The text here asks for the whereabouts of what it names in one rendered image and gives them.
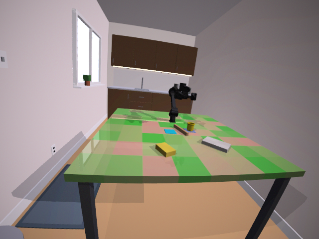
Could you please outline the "brown wooden plank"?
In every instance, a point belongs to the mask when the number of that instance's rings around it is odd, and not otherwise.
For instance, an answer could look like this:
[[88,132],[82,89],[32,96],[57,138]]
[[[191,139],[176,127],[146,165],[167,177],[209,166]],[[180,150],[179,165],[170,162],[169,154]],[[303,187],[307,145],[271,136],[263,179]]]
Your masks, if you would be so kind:
[[174,128],[176,128],[178,131],[180,131],[181,133],[183,133],[185,136],[188,136],[189,132],[187,132],[186,130],[184,130],[183,128],[179,127],[178,125],[174,124],[173,126]]

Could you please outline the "yellow rectangular block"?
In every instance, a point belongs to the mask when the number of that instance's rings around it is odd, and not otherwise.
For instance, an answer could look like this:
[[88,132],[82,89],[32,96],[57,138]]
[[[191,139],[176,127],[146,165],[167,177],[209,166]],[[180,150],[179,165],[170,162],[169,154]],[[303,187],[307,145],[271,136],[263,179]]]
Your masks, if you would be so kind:
[[156,150],[159,151],[165,157],[169,157],[176,154],[176,150],[165,142],[156,144]]

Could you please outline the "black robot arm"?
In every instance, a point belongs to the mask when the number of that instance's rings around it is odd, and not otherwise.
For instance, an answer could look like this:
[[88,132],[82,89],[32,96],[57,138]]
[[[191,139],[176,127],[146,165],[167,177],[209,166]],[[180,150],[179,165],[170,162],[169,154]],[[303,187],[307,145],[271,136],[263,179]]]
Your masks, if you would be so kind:
[[175,86],[173,86],[172,88],[169,89],[168,93],[171,97],[171,110],[169,112],[169,116],[170,116],[169,122],[175,122],[175,117],[178,116],[178,108],[176,108],[175,98],[174,98],[175,91],[189,92],[190,88],[188,86],[186,86],[185,83],[180,83],[179,89]]

